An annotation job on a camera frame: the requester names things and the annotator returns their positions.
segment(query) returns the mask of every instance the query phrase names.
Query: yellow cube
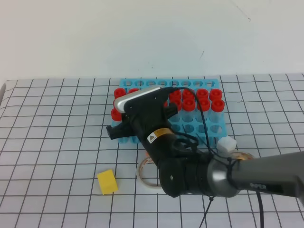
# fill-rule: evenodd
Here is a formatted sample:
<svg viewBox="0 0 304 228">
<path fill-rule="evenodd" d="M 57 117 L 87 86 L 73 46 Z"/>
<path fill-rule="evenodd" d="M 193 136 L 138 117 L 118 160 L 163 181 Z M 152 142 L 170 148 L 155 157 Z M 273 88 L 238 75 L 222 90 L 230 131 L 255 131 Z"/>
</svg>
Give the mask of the yellow cube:
<svg viewBox="0 0 304 228">
<path fill-rule="evenodd" d="M 97 179 L 103 195 L 118 190 L 115 176 L 112 170 L 107 170 L 97 174 Z"/>
</svg>

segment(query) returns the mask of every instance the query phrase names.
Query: yellow label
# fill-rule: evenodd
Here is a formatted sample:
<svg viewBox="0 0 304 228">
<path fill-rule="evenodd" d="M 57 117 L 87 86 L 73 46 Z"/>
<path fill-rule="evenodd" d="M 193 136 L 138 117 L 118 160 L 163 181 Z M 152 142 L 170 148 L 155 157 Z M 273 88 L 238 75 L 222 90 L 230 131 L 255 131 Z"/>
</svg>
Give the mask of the yellow label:
<svg viewBox="0 0 304 228">
<path fill-rule="evenodd" d="M 173 132 L 169 128 L 160 128 L 149 134 L 147 140 L 149 141 L 149 143 L 152 143 L 155 139 L 157 139 L 163 134 L 173 134 Z"/>
</svg>

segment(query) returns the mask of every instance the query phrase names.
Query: red test tube cap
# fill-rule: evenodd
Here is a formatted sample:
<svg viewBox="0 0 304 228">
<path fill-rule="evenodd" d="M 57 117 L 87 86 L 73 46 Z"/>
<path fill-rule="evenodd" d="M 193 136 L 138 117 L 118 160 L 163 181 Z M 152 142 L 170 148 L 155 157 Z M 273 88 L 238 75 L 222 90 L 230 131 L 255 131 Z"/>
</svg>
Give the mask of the red test tube cap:
<svg viewBox="0 0 304 228">
<path fill-rule="evenodd" d="M 182 103 L 181 103 L 181 100 L 180 100 L 180 99 L 171 100 L 171 103 L 175 103 L 175 104 L 176 104 L 176 106 L 177 106 L 177 111 L 180 111 L 180 110 L 181 110 Z"/>
<path fill-rule="evenodd" d="M 200 106 L 203 110 L 203 112 L 206 112 L 210 109 L 210 101 L 206 98 L 202 98 L 199 100 Z"/>
<path fill-rule="evenodd" d="M 194 99 L 191 99 L 191 98 L 184 99 L 182 102 L 182 108 L 183 108 L 183 110 L 185 110 L 187 112 L 193 111 L 195 109 Z"/>
<path fill-rule="evenodd" d="M 129 93 L 129 94 L 130 94 L 130 93 L 134 93 L 134 92 L 136 92 L 136 91 L 138 91 L 138 90 L 139 90 L 138 88 L 133 88 L 133 89 L 130 89 L 128 93 Z"/>
<path fill-rule="evenodd" d="M 220 113 L 224 110 L 225 102 L 223 100 L 213 100 L 211 104 L 212 111 Z"/>
<path fill-rule="evenodd" d="M 213 100 L 221 100 L 223 96 L 223 92 L 220 89 L 212 89 L 209 94 L 209 99 Z"/>
<path fill-rule="evenodd" d="M 169 94 L 169 100 L 181 100 L 181 91 L 176 90 L 173 93 Z"/>
<path fill-rule="evenodd" d="M 112 109 L 111 117 L 114 121 L 121 121 L 122 120 L 122 115 L 121 115 L 121 113 L 119 113 L 119 111 L 116 110 L 116 108 Z"/>
<path fill-rule="evenodd" d="M 196 96 L 201 99 L 201 98 L 206 98 L 208 99 L 208 90 L 207 89 L 198 89 L 196 91 Z"/>
<path fill-rule="evenodd" d="M 182 99 L 193 99 L 194 100 L 194 95 L 188 90 L 188 89 L 184 89 L 184 91 L 182 92 Z"/>
<path fill-rule="evenodd" d="M 115 99 L 119 98 L 121 96 L 124 96 L 126 94 L 127 94 L 127 92 L 123 88 L 117 88 L 117 89 L 114 90 L 114 98 Z"/>
</svg>

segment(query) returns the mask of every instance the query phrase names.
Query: wire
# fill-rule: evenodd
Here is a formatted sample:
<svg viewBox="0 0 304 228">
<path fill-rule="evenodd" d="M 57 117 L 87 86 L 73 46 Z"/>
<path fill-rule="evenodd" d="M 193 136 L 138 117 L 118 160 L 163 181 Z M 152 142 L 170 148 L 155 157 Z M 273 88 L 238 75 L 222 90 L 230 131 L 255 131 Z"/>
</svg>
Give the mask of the wire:
<svg viewBox="0 0 304 228">
<path fill-rule="evenodd" d="M 204 126 L 204 130 L 205 130 L 205 136 L 206 136 L 206 143 L 204 142 L 204 140 L 198 135 L 197 137 L 202 141 L 203 144 L 205 144 L 208 148 L 208 152 L 210 155 L 212 155 L 212 159 L 214 159 L 215 161 L 221 163 L 222 165 L 226 166 L 227 167 L 227 179 L 228 181 L 236 188 L 237 186 L 235 185 L 234 181 L 232 180 L 231 178 L 231 173 L 232 173 L 232 168 L 233 166 L 238 163 L 240 161 L 240 159 L 235 159 L 235 158 L 231 158 L 231 157 L 224 157 L 224 156 L 221 156 L 219 155 L 218 153 L 216 153 L 213 149 L 211 149 L 210 147 L 210 143 L 209 143 L 209 137 L 208 137 L 208 132 L 207 132 L 207 126 L 206 126 L 206 121 L 205 121 L 205 118 L 204 118 L 204 113 L 203 113 L 203 110 L 202 110 L 202 107 L 201 107 L 201 104 L 200 104 L 200 101 L 199 101 L 199 98 L 196 96 L 195 92 L 188 88 L 188 87 L 176 87 L 176 88 L 172 88 L 172 90 L 181 90 L 181 89 L 186 89 L 188 90 L 190 93 L 193 94 L 198 106 L 199 106 L 199 110 L 200 110 L 200 114 L 201 114 L 201 117 L 202 117 L 202 120 L 203 120 L 203 126 Z M 183 129 L 184 129 L 184 132 L 185 133 L 177 133 L 178 135 L 182 135 L 184 137 L 187 138 L 187 141 L 184 141 L 185 145 L 190 147 L 192 152 L 194 153 L 197 153 L 197 146 L 198 146 L 198 140 L 196 139 L 193 139 L 195 137 L 193 137 L 192 135 L 189 135 L 186 133 L 186 130 L 183 126 Z M 218 159 L 215 158 L 215 156 L 221 158 L 221 159 L 224 159 L 224 160 L 227 160 L 228 161 L 228 164 L 224 163 L 223 161 L 220 161 Z M 261 221 L 261 228 L 264 228 L 264 210 L 263 210 L 263 203 L 262 203 L 262 198 L 261 198 L 261 194 L 259 192 L 256 192 L 256 196 L 257 196 L 257 200 L 258 200 L 258 204 L 259 204 L 259 210 L 260 210 L 260 221 Z M 206 219 L 206 215 L 208 213 L 208 210 L 211 206 L 211 203 L 214 199 L 214 196 L 209 196 L 209 204 L 208 204 L 208 207 L 204 213 L 204 217 L 200 223 L 200 226 L 199 228 L 201 228 L 201 225 L 203 224 L 204 220 Z"/>
<path fill-rule="evenodd" d="M 209 210 L 209 208 L 210 208 L 211 203 L 212 203 L 213 200 L 214 200 L 214 197 L 209 197 L 209 204 L 208 204 L 207 209 L 206 209 L 206 211 L 205 211 L 205 213 L 204 213 L 204 217 L 203 217 L 203 219 L 202 219 L 201 222 L 200 222 L 199 228 L 201 228 L 201 225 L 203 224 L 203 222 L 204 222 L 204 220 L 205 220 L 205 218 L 206 218 L 206 215 L 207 215 L 207 213 L 208 213 L 208 210 Z"/>
<path fill-rule="evenodd" d="M 257 196 L 258 206 L 260 209 L 260 222 L 261 222 L 260 227 L 264 228 L 264 209 L 263 209 L 262 197 L 260 192 L 257 191 L 256 193 L 257 193 L 256 196 Z"/>
</svg>

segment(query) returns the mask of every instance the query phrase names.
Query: table surface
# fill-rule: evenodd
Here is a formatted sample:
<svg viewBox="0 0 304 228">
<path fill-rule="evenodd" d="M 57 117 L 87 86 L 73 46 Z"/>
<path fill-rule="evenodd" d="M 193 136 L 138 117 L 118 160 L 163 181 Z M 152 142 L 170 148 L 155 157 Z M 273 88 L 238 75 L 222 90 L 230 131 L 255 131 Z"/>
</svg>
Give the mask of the table surface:
<svg viewBox="0 0 304 228">
<path fill-rule="evenodd" d="M 304 76 L 218 76 L 228 134 L 256 157 L 304 148 Z M 0 106 L 0 224 L 25 228 L 198 228 L 208 197 L 171 198 L 136 180 L 141 145 L 111 141 L 119 79 L 8 81 Z M 115 173 L 119 190 L 102 195 L 96 174 Z M 144 176 L 159 182 L 155 165 Z M 295 198 L 262 195 L 266 228 L 304 227 Z M 254 192 L 215 198 L 207 228 L 259 228 Z"/>
</svg>

